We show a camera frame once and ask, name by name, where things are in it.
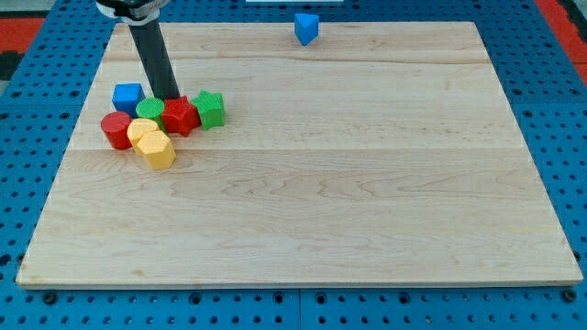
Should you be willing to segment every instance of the yellow hexagonal block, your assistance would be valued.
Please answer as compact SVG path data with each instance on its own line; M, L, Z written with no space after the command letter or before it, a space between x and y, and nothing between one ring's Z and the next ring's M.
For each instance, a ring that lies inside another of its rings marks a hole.
M130 122L130 125L127 129L127 137L130 140L130 144L135 152L142 156L140 149L138 149L137 144L140 139L145 135L145 133L154 132L159 130L159 125L154 120L145 119L145 118L138 118L133 119Z
M168 169L175 160L172 141L160 130L147 132L137 144L142 158L154 170Z

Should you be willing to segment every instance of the wood grain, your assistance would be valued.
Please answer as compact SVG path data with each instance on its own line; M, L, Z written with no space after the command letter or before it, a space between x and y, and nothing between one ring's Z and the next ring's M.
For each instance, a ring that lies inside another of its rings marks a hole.
M472 23L163 25L227 125L152 171L97 129L116 26L17 281L30 289L482 287L582 279Z

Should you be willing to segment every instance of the blue pegboard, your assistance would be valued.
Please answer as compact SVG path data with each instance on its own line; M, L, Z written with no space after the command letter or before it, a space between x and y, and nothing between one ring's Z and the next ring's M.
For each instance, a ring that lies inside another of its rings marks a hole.
M346 0L343 6L173 0L165 22L474 21L582 270L587 91L530 0ZM587 289L23 291L18 263L115 22L58 0L0 96L0 329L587 328Z

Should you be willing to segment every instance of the black cylindrical rod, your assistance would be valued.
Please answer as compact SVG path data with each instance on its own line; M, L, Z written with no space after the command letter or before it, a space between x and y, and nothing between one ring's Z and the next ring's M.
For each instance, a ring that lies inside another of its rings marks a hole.
M180 91L159 28L159 20L154 19L144 26L129 27L153 95L161 100L179 98Z

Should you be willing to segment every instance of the blue block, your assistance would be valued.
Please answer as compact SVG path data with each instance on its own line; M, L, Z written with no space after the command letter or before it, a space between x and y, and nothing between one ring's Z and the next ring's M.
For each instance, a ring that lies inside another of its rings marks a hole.
M295 14L294 31L302 46L312 42L318 36L318 23L320 17L310 14Z
M131 118L137 118L137 105L144 98L140 83L119 83L114 88L112 103L117 111L124 111Z

